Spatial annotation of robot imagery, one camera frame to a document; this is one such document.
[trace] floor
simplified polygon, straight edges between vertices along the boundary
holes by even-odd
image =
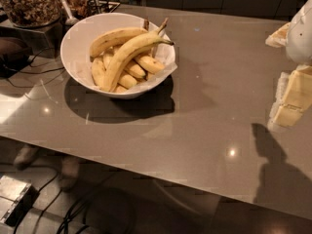
[[[12,163],[22,143],[1,138],[0,146],[0,173],[29,182],[36,190],[47,184],[18,228],[0,224],[1,234],[308,234],[312,230],[311,220],[87,160],[81,160],[72,190],[62,192],[61,154],[41,149],[38,159],[21,172]]]

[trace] white bowl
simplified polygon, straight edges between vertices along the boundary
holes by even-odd
[[[155,49],[155,58],[165,64],[165,68],[149,81],[136,85],[124,93],[102,91],[95,85],[91,74],[89,48],[92,41],[100,34],[118,27],[143,26],[144,19],[120,13],[100,14],[83,19],[73,25],[64,35],[60,45],[61,61],[69,75],[84,87],[111,98],[136,98],[162,83],[177,66],[173,46],[160,44]],[[149,24],[149,30],[157,28]],[[163,30],[164,38],[169,39]]]

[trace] power strip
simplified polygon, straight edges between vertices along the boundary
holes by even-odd
[[[15,226],[38,198],[38,191],[24,181],[2,175],[0,178],[0,223]]]

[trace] glass jar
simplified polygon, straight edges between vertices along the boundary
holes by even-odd
[[[0,0],[0,3],[16,27],[45,26],[60,17],[58,0]]]

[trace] glossy table surface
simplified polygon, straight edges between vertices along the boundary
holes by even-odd
[[[283,134],[265,126],[277,79],[295,63],[264,44],[284,23],[121,6],[160,24],[178,69],[156,90],[117,100],[65,71],[0,81],[0,133],[147,176],[312,219],[311,111]],[[61,67],[37,58],[24,70]]]

